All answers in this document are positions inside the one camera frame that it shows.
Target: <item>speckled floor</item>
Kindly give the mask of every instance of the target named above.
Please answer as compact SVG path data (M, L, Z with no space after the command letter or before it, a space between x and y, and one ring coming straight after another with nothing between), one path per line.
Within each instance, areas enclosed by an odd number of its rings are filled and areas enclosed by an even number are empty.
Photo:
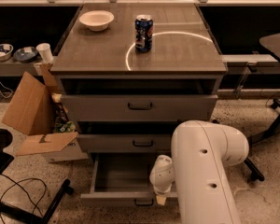
M242 131L246 136L264 131L280 112L266 106L267 100L219 100L212 119ZM0 103L0 121L8 103ZM0 122L0 128L13 133L14 140L5 152L14 155L25 136ZM249 182L250 171L244 164L227 168L227 176L243 224L280 224L280 135L253 147L250 159L265 175L264 182ZM62 182L69 178L75 192L65 195L50 223L71 224L140 224L180 223L178 208L174 207L87 207L81 203L81 193L90 189L93 167L85 161L47 163L41 155L16 157L5 175L16 181L37 177L45 181L48 192L39 204L45 212ZM12 183L0 176L0 197ZM42 195L40 183L25 182L24 187L34 201ZM11 189L4 202L32 211L26 195L19 188ZM6 223L18 223L3 217Z

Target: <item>countertop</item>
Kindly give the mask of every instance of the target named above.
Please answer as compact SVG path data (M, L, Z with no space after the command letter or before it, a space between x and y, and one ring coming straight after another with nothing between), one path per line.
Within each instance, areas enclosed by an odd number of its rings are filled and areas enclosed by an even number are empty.
M193 4L85 4L80 15L95 9L109 10L115 19L102 32L89 30L77 19L52 73L226 73ZM147 53L134 48L134 21L139 14L150 14L154 20L153 48Z

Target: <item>black cable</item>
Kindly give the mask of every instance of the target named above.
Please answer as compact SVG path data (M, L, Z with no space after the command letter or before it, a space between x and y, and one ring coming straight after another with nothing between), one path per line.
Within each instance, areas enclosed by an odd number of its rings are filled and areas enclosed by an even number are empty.
M3 197L7 194L7 192L8 192L10 189L12 189L14 186L19 186L19 187L27 194L27 197L28 197L30 203L32 203L32 204L34 205L34 210L33 210L32 214L33 214L33 213L35 212L35 210L37 209L38 212L39 212L39 214L43 217L43 214L42 214L42 212L40 211L38 205L39 205L39 203L41 202L41 200L44 198L44 196L45 196L45 194L46 194L46 191L47 191L47 185L46 185L46 183L45 183L43 180L39 179L39 178L33 178L33 177L32 177L32 178L26 178L26 179L23 179L23 180L21 180L21 181L19 181L19 182L16 182L16 181L14 181L12 178L10 178L10 177L7 176L7 175L3 175L3 174L1 174L1 175L4 176L5 178L9 179L9 180L10 180L11 182L13 182L14 184L13 184L12 186L10 186L8 189L6 189L5 192L2 194L2 196L1 196L1 198L0 198L0 203L2 202ZM39 198L39 200L37 201L37 203L34 203L34 202L32 201L32 199L31 199L31 197L30 197L28 191L27 191L23 186L20 185L21 182L25 182L25 181L40 181L40 182L44 185L44 192L43 192L42 196ZM3 218L2 218L1 212L0 212L0 218L1 218L2 223L5 224L5 221L4 221Z
M279 94L279 93L280 93L280 91L279 91L279 92L276 92L276 93L273 94L271 97L269 97L268 100L267 100L267 102L265 103L265 106L268 107L268 102L269 102L270 100L272 100L272 98L274 98L274 96L276 96L276 95Z

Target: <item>gray cabinet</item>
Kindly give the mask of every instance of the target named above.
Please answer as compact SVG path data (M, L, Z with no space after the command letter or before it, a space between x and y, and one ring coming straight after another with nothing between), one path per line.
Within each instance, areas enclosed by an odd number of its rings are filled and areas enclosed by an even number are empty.
M154 205L149 173L170 155L171 135L184 120L209 120L227 69L191 3L85 4L115 20L95 33L78 21L51 72L63 104L93 159L90 205ZM153 49L133 47L134 19L152 15ZM167 204L177 204L175 187Z

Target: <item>can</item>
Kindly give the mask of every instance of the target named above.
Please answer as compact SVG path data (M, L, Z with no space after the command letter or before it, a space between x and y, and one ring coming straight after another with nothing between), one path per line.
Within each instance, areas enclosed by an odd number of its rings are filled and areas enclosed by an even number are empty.
M139 52L148 52L152 48L153 20L150 15L138 15L134 22L136 41L135 48Z

